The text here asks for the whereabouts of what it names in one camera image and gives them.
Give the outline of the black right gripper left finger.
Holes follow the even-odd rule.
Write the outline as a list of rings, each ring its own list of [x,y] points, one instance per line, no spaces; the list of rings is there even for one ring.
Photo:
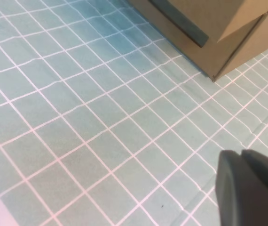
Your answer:
[[[220,152],[215,192],[223,226],[268,226],[268,188],[232,150]]]

